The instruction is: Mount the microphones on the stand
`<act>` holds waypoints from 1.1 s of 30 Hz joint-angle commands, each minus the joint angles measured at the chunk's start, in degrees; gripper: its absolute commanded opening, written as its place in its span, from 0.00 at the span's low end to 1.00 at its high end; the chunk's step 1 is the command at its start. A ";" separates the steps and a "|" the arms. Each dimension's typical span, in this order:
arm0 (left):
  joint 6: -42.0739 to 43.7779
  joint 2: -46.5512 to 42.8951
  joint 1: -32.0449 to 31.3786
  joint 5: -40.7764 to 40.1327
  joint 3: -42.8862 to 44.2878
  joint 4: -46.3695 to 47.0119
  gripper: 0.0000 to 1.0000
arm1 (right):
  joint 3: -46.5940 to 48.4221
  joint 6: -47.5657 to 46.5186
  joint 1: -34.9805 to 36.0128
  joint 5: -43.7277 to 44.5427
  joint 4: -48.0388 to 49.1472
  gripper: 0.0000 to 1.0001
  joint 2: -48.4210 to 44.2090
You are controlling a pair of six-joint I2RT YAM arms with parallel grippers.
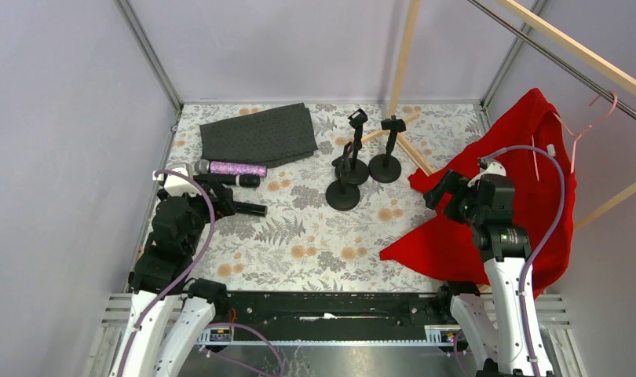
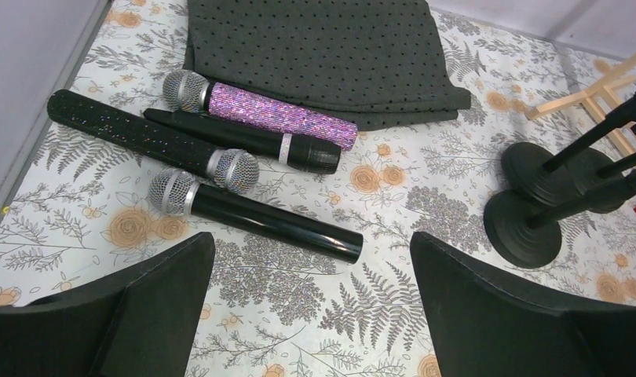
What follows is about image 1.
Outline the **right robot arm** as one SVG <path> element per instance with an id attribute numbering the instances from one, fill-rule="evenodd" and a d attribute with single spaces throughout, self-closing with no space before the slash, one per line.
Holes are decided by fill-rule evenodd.
<path id="1" fill-rule="evenodd" d="M 433 209 L 443 195 L 451 195 L 444 214 L 470 227 L 492 289 L 494 320 L 473 283 L 448 284 L 450 314 L 475 358 L 476 374 L 553 376 L 535 311 L 530 239 L 513 222 L 514 193 L 513 182 L 504 174 L 469 179 L 449 170 L 424 198 Z"/>

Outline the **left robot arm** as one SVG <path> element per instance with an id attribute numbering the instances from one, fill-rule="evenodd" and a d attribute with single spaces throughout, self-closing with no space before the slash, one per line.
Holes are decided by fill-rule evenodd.
<path id="1" fill-rule="evenodd" d="M 159 202 L 152 230 L 129 275 L 132 294 L 122 344 L 111 376 L 175 376 L 210 323 L 218 339 L 233 337 L 236 310 L 223 283 L 189 275 L 207 252 L 217 220 L 235 214 L 264 217 L 263 205 L 237 202 L 213 174 L 194 178 L 157 170 Z"/>

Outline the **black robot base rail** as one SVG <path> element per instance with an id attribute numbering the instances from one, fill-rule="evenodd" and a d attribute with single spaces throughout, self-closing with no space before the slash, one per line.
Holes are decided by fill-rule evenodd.
<path id="1" fill-rule="evenodd" d="M 436 343 L 451 341 L 459 325 L 449 296 L 417 293 L 233 291 L 212 329 L 198 342 L 226 346 L 276 344 Z"/>

